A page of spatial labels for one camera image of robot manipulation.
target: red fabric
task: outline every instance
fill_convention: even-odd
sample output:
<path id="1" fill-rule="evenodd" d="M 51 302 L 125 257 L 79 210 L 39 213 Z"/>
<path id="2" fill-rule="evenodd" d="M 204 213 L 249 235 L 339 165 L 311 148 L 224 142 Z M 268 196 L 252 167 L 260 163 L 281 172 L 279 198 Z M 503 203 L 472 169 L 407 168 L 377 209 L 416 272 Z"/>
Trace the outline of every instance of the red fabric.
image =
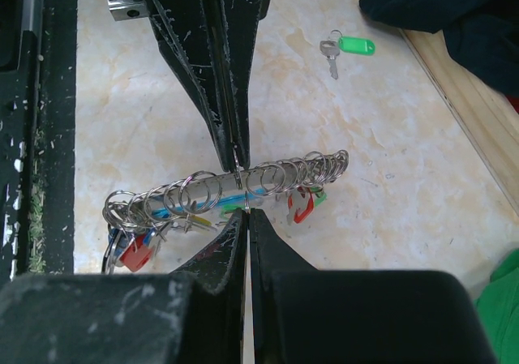
<path id="1" fill-rule="evenodd" d="M 512 98 L 511 96 L 507 96 L 507 98 L 512 104 L 512 107 L 519 113 L 519 98 Z"/>

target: wooden trim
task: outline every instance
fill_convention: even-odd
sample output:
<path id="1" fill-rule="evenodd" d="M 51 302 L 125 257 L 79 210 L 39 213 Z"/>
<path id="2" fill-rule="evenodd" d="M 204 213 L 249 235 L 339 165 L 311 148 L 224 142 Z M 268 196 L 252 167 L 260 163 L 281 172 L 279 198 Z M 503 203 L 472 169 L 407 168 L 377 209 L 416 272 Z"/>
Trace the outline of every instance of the wooden trim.
<path id="1" fill-rule="evenodd" d="M 402 34 L 519 215 L 519 114 L 449 57 L 441 32 Z"/>

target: green key tag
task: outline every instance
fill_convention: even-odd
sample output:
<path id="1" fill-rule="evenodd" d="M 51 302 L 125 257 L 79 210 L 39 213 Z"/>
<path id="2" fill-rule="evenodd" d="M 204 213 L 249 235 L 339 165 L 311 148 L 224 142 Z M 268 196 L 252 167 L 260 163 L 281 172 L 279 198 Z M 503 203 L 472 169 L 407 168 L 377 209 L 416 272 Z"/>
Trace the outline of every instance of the green key tag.
<path id="1" fill-rule="evenodd" d="M 375 52 L 375 44 L 366 38 L 341 37 L 337 42 L 343 52 L 350 54 L 365 54 L 371 56 Z"/>

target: marble floor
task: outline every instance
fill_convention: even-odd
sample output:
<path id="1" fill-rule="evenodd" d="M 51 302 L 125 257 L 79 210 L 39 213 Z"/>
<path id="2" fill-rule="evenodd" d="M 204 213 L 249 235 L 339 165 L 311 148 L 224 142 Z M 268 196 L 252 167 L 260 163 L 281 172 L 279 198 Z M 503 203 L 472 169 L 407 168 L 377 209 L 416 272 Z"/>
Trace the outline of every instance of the marble floor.
<path id="1" fill-rule="evenodd" d="M 106 0 L 79 0 L 78 12 L 75 270 L 89 273 L 100 271 L 111 191 L 221 168 L 149 22 L 114 22 Z M 252 164 L 350 153 L 302 224 L 267 209 L 277 232 L 317 268 L 439 269 L 476 295 L 519 246 L 519 218 L 400 34 L 366 22 L 358 0 L 272 0 L 259 25 Z M 337 81 L 319 52 L 333 29 L 377 47 L 371 57 L 342 54 Z M 171 271 L 211 239 L 175 233 L 146 272 Z M 245 362 L 250 333 L 249 319 Z"/>

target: green fabric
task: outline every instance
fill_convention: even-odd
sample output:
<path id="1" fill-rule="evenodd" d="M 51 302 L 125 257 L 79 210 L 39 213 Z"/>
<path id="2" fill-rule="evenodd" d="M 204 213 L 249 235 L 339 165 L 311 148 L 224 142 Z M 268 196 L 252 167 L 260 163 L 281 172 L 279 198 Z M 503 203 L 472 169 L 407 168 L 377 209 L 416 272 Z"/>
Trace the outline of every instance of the green fabric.
<path id="1" fill-rule="evenodd" d="M 519 363 L 519 249 L 492 273 L 476 308 L 500 364 Z"/>

